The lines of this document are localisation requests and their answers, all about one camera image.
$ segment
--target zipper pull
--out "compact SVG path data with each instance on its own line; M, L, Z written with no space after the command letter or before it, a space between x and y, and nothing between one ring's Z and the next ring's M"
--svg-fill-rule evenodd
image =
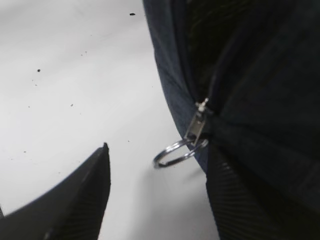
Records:
M204 129L207 120L207 102L209 98L206 98L202 103L197 102L195 105L198 110L194 114L192 121L184 135L184 139L194 139L191 145L195 147L199 141L199 137Z

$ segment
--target zipper teeth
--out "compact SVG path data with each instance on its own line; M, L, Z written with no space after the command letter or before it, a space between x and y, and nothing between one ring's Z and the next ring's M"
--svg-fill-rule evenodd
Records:
M235 34L228 42L227 46L223 50L221 56L218 58L216 70L213 73L209 84L209 92L207 95L208 107L216 112L221 109L217 109L218 91L220 88L220 82L222 81L225 73L230 67L232 61L235 59L239 51L246 44L247 40L252 36L255 37L256 29L262 25L264 21L277 19L280 20L277 23L279 26L285 15L290 12L292 7L291 0L270 0L263 4L257 3L253 6L248 17L242 22L240 27L237 28Z
M267 9L265 6L261 6L259 4L253 6L248 17L246 17L240 27L237 28L235 34L231 37L227 46L222 51L216 64L216 70L209 84L208 104L214 109L216 108L214 107L214 100L217 97L220 82L227 72L228 67L236 57L237 53L241 50L241 47L245 44L246 40L251 36L252 32L254 32L255 28L257 28L261 22L266 19L266 16L273 8L274 6L272 3Z

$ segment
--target white table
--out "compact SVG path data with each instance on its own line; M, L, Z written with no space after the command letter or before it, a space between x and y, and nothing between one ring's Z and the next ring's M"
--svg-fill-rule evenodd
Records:
M0 34L4 215L107 142L112 183L101 240L217 239L196 161L152 168L180 137L140 0L2 0Z

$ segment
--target black fabric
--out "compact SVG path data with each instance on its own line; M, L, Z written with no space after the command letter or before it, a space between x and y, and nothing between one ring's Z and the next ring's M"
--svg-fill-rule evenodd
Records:
M317 240L320 214L263 181L230 150L209 148L207 192L221 240Z
M3 214L2 209L0 207L0 219L2 219L3 217L4 217L4 214Z
M254 0L194 0L187 5L188 51L202 100L214 66L229 38L246 18Z
M206 184L222 240L320 239L319 12L298 1L224 77Z
M105 144L51 191L0 219L0 239L97 240L110 186Z

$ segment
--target navy blue bag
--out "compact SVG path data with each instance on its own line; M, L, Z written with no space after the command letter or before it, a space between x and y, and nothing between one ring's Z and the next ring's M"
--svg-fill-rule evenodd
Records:
M320 2L144 7L182 143L208 140L195 157L220 239L320 239Z

